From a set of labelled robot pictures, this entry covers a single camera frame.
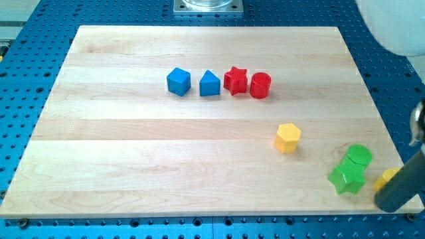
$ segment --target red block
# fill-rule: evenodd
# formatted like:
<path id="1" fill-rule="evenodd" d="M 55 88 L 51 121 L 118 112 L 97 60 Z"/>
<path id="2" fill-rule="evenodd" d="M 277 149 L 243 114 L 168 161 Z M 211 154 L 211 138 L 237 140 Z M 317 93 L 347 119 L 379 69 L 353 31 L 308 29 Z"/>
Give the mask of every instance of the red block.
<path id="1" fill-rule="evenodd" d="M 230 72 L 224 73 L 224 88 L 233 96 L 237 93 L 245 93 L 248 85 L 246 69 L 237 69 L 232 66 Z"/>
<path id="2" fill-rule="evenodd" d="M 268 96 L 270 91 L 270 84 L 272 83 L 272 78 L 264 73 L 257 72 L 252 75 L 250 94 L 252 97 L 257 99 L 262 99 Z"/>

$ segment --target metal mount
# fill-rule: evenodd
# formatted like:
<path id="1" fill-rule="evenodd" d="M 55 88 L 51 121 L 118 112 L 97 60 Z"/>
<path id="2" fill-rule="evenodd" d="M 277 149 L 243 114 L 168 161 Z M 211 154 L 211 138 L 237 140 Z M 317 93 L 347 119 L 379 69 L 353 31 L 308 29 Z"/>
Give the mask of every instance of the metal mount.
<path id="1" fill-rule="evenodd" d="M 242 0 L 174 0 L 174 15 L 215 15 L 242 16 Z"/>

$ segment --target red cylinder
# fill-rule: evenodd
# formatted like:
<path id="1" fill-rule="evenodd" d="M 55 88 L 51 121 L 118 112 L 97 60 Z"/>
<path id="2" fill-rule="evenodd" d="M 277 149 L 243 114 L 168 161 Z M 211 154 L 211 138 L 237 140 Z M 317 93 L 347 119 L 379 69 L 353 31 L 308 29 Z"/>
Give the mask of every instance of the red cylinder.
<path id="1" fill-rule="evenodd" d="M 252 75 L 250 94 L 257 99 L 263 99 L 268 96 L 272 78 L 264 72 L 257 72 Z"/>

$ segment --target red star block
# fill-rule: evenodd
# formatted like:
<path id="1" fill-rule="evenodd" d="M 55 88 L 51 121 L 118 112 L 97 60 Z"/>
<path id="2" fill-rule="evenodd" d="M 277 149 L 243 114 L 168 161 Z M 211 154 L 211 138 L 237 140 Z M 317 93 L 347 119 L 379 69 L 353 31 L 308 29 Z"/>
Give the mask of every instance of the red star block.
<path id="1" fill-rule="evenodd" d="M 232 66 L 230 72 L 224 73 L 224 88 L 234 96 L 237 93 L 245 93 L 248 85 L 246 69 L 237 69 Z"/>

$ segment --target wood grain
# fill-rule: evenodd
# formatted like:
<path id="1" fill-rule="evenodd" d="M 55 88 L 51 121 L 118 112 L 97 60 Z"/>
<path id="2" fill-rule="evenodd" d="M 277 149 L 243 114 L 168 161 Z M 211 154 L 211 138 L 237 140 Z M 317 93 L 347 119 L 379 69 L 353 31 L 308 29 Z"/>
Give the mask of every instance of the wood grain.
<path id="1" fill-rule="evenodd" d="M 222 80 L 234 65 L 269 73 L 269 97 L 199 96 L 208 67 Z M 182 98 L 165 81 L 176 66 L 191 72 Z M 302 134 L 282 155 L 273 141 L 288 122 Z M 327 176 L 354 143 L 374 155 L 367 183 L 338 195 Z M 0 214 L 383 213 L 372 185 L 401 165 L 336 28 L 83 26 Z M 422 209 L 415 197 L 398 212 Z"/>

